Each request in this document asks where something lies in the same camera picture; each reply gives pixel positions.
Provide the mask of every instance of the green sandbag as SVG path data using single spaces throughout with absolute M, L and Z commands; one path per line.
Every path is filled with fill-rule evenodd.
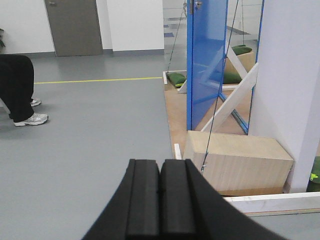
M 320 156 L 316 156 L 311 170 L 310 181 L 320 184 Z
M 320 156 L 316 156 L 311 170 L 307 192 L 320 192 Z
M 170 82 L 175 86 L 175 87 L 181 87 L 182 84 L 186 81 L 187 77 L 181 73 L 178 72 L 173 72 L 167 74 L 167 77 L 169 78 Z
M 241 80 L 242 79 L 238 73 L 225 72 L 223 74 L 223 84 L 238 84 Z
M 237 46 L 233 46 L 232 50 L 234 51 L 235 55 L 241 55 L 241 54 L 247 54 L 250 53 L 252 51 L 252 48 L 246 46 L 246 45 L 237 45 Z

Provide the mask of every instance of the white pillar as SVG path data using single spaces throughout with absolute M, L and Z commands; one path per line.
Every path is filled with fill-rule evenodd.
M 304 192 L 320 138 L 320 1 L 265 0 L 249 135 L 277 139 L 295 160 L 286 182 Z

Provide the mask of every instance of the person's leg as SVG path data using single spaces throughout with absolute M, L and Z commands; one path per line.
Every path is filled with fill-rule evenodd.
M 0 60 L 0 98 L 11 112 L 15 123 L 27 120 L 34 111 L 30 99 L 11 66 Z
M 15 74 L 16 81 L 19 82 L 24 89 L 24 95 L 28 98 L 28 101 L 32 101 L 32 95 L 34 94 L 34 66 L 27 56 L 23 55 L 10 55 L 1 54 L 0 62 L 7 63 Z

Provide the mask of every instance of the gray door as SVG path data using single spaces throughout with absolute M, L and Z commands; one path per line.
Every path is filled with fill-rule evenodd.
M 95 0 L 44 0 L 57 56 L 102 54 Z

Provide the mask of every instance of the shoe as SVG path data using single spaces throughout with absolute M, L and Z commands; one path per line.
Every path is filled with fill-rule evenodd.
M 30 102 L 31 107 L 35 107 L 41 104 L 41 100 L 39 98 L 34 98 L 32 102 Z
M 19 122 L 14 122 L 14 125 L 16 127 L 22 127 L 25 125 L 40 125 L 44 124 L 48 121 L 48 115 L 47 114 L 39 114 L 39 113 L 34 113 L 31 117 L 29 117 L 27 120 L 24 121 L 19 121 Z

